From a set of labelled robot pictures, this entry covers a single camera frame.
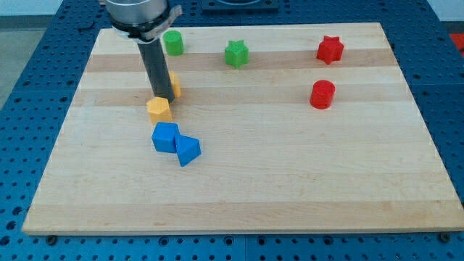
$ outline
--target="black cylindrical rod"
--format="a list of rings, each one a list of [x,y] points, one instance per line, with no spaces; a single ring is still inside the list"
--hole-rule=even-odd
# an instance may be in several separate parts
[[[161,41],[157,39],[149,44],[138,43],[138,50],[145,64],[146,73],[156,97],[174,100],[173,87],[167,71],[165,55],[162,53]]]

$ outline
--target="yellow block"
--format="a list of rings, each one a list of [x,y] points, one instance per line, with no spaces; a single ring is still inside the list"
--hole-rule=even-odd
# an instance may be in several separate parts
[[[170,71],[169,78],[171,79],[171,85],[173,86],[174,97],[179,98],[182,95],[181,82],[179,82],[179,77],[177,77],[174,72]]]
[[[169,101],[166,98],[154,97],[146,103],[146,110],[150,120],[154,125],[158,122],[172,122],[173,115],[169,108]]]

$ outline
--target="blue cube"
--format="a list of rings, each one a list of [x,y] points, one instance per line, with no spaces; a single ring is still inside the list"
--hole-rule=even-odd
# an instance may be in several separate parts
[[[152,140],[157,152],[176,153],[175,137],[179,134],[179,127],[176,123],[158,122],[154,128]]]
[[[175,146],[181,167],[184,167],[202,153],[200,142],[196,138],[179,134],[175,137]]]

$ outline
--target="blue perforated table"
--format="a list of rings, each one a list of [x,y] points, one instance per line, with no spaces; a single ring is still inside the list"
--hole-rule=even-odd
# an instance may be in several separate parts
[[[425,0],[280,0],[279,12],[202,14],[176,26],[380,22],[464,200],[464,68]],[[64,0],[0,112],[0,260],[463,260],[464,233],[30,237],[20,231],[101,28],[97,1]]]

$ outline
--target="wooden table surface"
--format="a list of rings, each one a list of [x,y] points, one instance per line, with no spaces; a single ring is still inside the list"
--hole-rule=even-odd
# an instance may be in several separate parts
[[[29,234],[453,231],[464,211],[378,23],[177,28],[171,104],[202,155],[156,152],[134,42],[99,34],[23,230]],[[342,61],[315,58],[341,36]],[[229,40],[250,63],[224,63]],[[336,84],[332,107],[308,94]]]

